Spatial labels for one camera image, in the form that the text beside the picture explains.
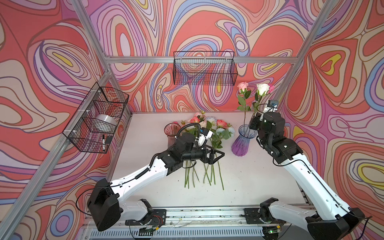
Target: pink rose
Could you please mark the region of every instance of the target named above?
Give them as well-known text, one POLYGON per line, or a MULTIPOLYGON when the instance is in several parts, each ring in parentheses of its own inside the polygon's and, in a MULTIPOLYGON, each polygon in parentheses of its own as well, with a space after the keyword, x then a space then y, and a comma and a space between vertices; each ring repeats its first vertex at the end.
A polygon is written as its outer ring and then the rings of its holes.
POLYGON ((199 122, 200 122, 200 119, 199 119, 198 117, 193 117, 193 118, 191 118, 189 121, 190 121, 191 123, 193 123, 193 122, 197 122, 197 123, 199 123, 199 122))
POLYGON ((246 91, 247 90, 247 87, 248 87, 248 83, 239 83, 238 85, 237 85, 237 87, 239 88, 239 91, 241 92, 241 91, 246 91))
POLYGON ((275 86, 271 85, 271 84, 268 84, 268 85, 269 85, 269 92, 268 93, 272 93, 273 90, 275 89, 275 86))
POLYGON ((223 120, 218 119, 217 120, 217 127, 227 128, 227 123, 223 120))

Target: purple vase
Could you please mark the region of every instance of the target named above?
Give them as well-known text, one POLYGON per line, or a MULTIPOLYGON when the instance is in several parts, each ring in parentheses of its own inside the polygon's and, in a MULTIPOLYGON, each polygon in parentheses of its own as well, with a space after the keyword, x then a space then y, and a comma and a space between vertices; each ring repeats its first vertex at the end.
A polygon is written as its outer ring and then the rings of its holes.
POLYGON ((232 144, 232 152, 236 156, 242 157, 247 154, 249 141, 256 137, 256 130, 249 129, 248 124, 239 127, 239 136, 232 144))

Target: colorful swirl pattern wall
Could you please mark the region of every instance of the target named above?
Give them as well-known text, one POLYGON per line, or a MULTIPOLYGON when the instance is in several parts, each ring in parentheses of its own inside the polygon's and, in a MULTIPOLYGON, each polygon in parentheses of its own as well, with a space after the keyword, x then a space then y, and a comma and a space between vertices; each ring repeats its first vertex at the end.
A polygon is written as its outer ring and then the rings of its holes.
MULTIPOLYGON (((92 1, 87 12, 109 56, 173 56, 233 50, 236 56, 296 56, 323 2, 242 0, 92 1)), ((231 86, 175 86, 173 64, 111 65, 132 111, 234 111, 231 86)), ((237 82, 279 86, 288 64, 238 64, 237 82)))
MULTIPOLYGON (((70 2, 0 1, 0 221, 104 73, 70 2)), ((107 154, 67 148, 13 240, 75 238, 76 198, 105 177, 126 121, 107 154)))
MULTIPOLYGON (((0 0, 0 220, 103 70, 71 0, 0 0)), ((296 56, 322 0, 82 0, 111 56, 234 50, 296 56)), ((374 218, 363 239, 384 239, 384 3, 341 0, 281 106, 287 135, 351 206, 374 218)), ((111 65, 133 111, 233 111, 235 87, 174 86, 172 64, 111 65)), ((287 64, 238 64, 237 82, 281 84, 287 64)), ((76 198, 103 178, 108 154, 69 147, 14 240, 76 238, 76 198)), ((84 203, 90 193, 80 198, 84 203)), ((354 231, 355 239, 362 227, 354 231)))
POLYGON ((384 239, 383 39, 383 1, 339 1, 281 110, 288 136, 317 172, 350 206, 373 215, 362 238, 372 240, 384 239))

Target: vent grille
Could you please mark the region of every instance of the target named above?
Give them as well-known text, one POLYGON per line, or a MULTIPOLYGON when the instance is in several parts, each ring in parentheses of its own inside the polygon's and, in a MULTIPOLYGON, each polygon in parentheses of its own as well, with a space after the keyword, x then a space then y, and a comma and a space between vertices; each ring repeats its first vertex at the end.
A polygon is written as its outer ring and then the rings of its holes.
MULTIPOLYGON (((131 229, 135 238, 148 238, 139 236, 139 230, 131 229)), ((126 239, 130 237, 129 228, 110 228, 103 232, 97 229, 91 231, 90 239, 126 239)), ((180 238, 180 237, 262 237, 263 227, 176 227, 160 228, 155 231, 152 238, 180 238)))

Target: black cable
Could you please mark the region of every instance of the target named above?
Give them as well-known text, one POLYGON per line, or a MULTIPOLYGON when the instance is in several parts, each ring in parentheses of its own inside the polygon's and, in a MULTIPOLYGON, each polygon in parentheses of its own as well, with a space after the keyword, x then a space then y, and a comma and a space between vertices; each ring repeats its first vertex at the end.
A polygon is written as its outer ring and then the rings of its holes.
POLYGON ((197 132, 200 134, 200 124, 197 123, 197 122, 193 122, 193 123, 189 123, 189 124, 187 124, 187 125, 182 126, 182 127, 180 128, 180 130, 177 132, 176 137, 180 137, 180 133, 181 133, 184 129, 186 129, 187 127, 191 127, 191 126, 197 126, 197 128, 198 128, 197 132))
POLYGON ((94 188, 85 190, 85 191, 82 192, 82 193, 79 195, 79 197, 77 197, 77 199, 76 199, 75 206, 76 206, 77 210, 79 210, 80 212, 82 212, 82 213, 84 213, 84 214, 86 214, 86 215, 88 215, 88 216, 92 216, 91 214, 88 214, 88 213, 82 211, 82 210, 77 206, 77 202, 79 202, 80 197, 81 197, 84 193, 86 193, 87 191, 89 191, 89 190, 93 190, 93 189, 105 189, 105 188, 109 188, 109 187, 118 187, 118 186, 120 186, 120 185, 116 185, 116 186, 108 186, 108 187, 94 187, 94 188))
POLYGON ((308 165, 307 165, 303 160, 301 160, 301 159, 297 159, 297 160, 295 160, 295 161, 293 161, 293 162, 290 162, 290 163, 288 163, 288 164, 284 164, 284 165, 277 165, 277 164, 275 163, 275 159, 273 158, 273 160, 272 160, 273 164, 274 164, 275 166, 278 166, 278 167, 288 166, 288 165, 290 165, 290 164, 292 164, 292 163, 294 163, 294 162, 297 162, 297 161, 302 161, 302 162, 305 164, 305 166, 308 168, 308 170, 309 170, 310 172, 312 172, 311 169, 308 167, 308 165))
POLYGON ((367 225, 367 223, 368 223, 368 220, 371 219, 373 216, 369 216, 369 217, 358 217, 358 216, 356 216, 355 214, 350 213, 350 211, 345 210, 345 209, 341 206, 341 204, 340 204, 340 203, 333 197, 333 195, 328 191, 328 189, 324 186, 324 184, 323 184, 323 183, 317 178, 317 176, 310 170, 310 168, 307 166, 307 164, 306 164, 303 160, 301 160, 301 159, 297 159, 297 160, 295 160, 295 161, 293 161, 293 162, 290 162, 290 163, 288 163, 288 164, 285 164, 285 165, 277 165, 277 164, 275 164, 275 159, 273 158, 273 160, 272 160, 273 164, 274 164, 275 166, 278 166, 278 167, 284 167, 284 166, 290 165, 290 164, 292 164, 292 163, 294 163, 294 162, 296 162, 296 161, 302 161, 302 162, 305 164, 305 166, 308 168, 308 170, 313 174, 313 176, 317 179, 317 181, 322 185, 322 187, 327 191, 327 193, 332 197, 332 199, 339 205, 339 207, 340 207, 341 209, 343 209, 346 213, 348 213, 348 214, 350 214, 350 215, 352 215, 352 216, 354 216, 354 217, 356 217, 356 218, 359 218, 359 219, 366 219, 366 220, 367 220, 367 221, 365 222, 365 225, 364 225, 364 228, 363 228, 363 232, 361 233, 361 236, 360 236, 359 238, 357 238, 356 240, 361 239, 361 238, 363 237, 363 235, 364 235, 364 230, 365 230, 365 227, 366 227, 366 225, 367 225))
POLYGON ((192 165, 192 166, 190 166, 190 167, 184 167, 184 166, 182 166, 182 168, 192 168, 192 167, 194 167, 195 165, 196 165, 196 160, 191 160, 191 161, 195 161, 195 163, 192 165))
POLYGON ((359 238, 356 238, 355 240, 359 240, 359 239, 361 239, 361 238, 363 237, 363 235, 364 235, 364 231, 365 231, 365 227, 367 226, 368 220, 371 219, 371 218, 372 218, 372 216, 370 216, 370 217, 367 218, 367 220, 366 220, 366 222, 365 222, 365 224, 364 224, 364 228, 362 229, 362 233, 361 233, 361 235, 359 236, 359 238))
POLYGON ((132 232, 131 232, 131 221, 130 221, 130 220, 128 220, 128 226, 129 226, 129 233, 131 234, 132 238, 133 238, 134 240, 136 240, 136 238, 133 236, 133 234, 132 234, 132 232))
POLYGON ((288 226, 287 230, 285 230, 285 232, 283 232, 283 234, 281 234, 280 237, 278 237, 277 239, 279 240, 280 238, 282 238, 282 237, 284 236, 284 234, 285 234, 286 232, 288 232, 288 229, 289 229, 291 226, 292 226, 292 224, 290 224, 290 225, 288 226))

